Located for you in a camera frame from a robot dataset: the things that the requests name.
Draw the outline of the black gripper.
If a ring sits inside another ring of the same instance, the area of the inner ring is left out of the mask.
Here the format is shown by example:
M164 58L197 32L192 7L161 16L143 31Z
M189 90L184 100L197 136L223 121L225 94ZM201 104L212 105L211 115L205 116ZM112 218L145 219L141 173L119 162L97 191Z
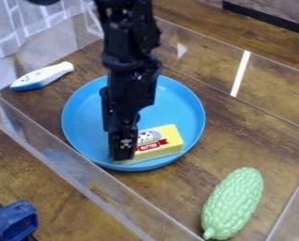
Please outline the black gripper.
M121 62L103 56L108 69L101 98L103 129L108 132L109 156L113 161L135 157L139 139L139 112L155 103L161 63L153 54Z

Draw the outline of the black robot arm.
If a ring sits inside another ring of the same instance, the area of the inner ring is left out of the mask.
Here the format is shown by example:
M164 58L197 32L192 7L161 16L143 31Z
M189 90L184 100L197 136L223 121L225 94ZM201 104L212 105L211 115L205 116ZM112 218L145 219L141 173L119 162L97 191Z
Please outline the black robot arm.
M109 157L135 157L139 112L155 103L161 64L152 50L160 46L160 29L152 0L94 0L104 34L101 64L108 70L101 98L103 129Z

